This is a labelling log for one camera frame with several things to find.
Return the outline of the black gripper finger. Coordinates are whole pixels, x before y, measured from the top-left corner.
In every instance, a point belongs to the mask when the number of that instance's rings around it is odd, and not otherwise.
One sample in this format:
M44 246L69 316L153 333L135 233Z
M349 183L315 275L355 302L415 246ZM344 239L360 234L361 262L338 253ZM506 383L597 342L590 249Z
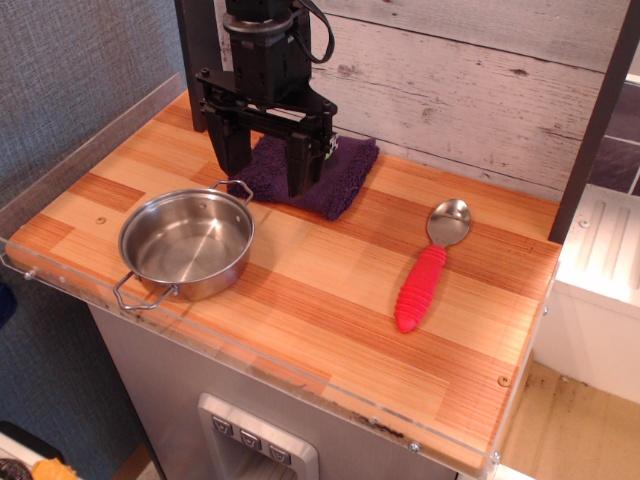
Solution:
M322 135L293 133L286 139L287 186L291 198L303 195L320 180L327 147Z
M209 137L220 168L235 176L252 161L251 131L237 112L205 109Z

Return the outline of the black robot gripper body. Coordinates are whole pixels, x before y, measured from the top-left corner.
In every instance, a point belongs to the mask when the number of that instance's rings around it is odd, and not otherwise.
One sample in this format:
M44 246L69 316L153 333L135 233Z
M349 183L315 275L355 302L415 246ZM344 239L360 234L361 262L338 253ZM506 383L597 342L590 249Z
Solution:
M325 54L318 58L312 53L308 18L226 18L224 29L230 36L233 67L197 74L204 118L206 108L233 111L251 132L285 141L293 133L322 135L331 149L337 106L315 92L310 80L312 65L333 54L333 34L328 34Z

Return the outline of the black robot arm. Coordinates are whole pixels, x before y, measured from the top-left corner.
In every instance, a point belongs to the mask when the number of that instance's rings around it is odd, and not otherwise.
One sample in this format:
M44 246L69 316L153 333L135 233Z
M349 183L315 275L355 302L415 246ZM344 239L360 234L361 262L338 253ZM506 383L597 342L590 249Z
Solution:
M286 142L288 193L316 184L336 148L338 108L315 92L312 67L330 60L335 37L321 57L312 52L312 16L328 20L312 1L229 1L223 16L233 69L202 70L201 112L219 166L236 175L253 159L250 137L260 132Z

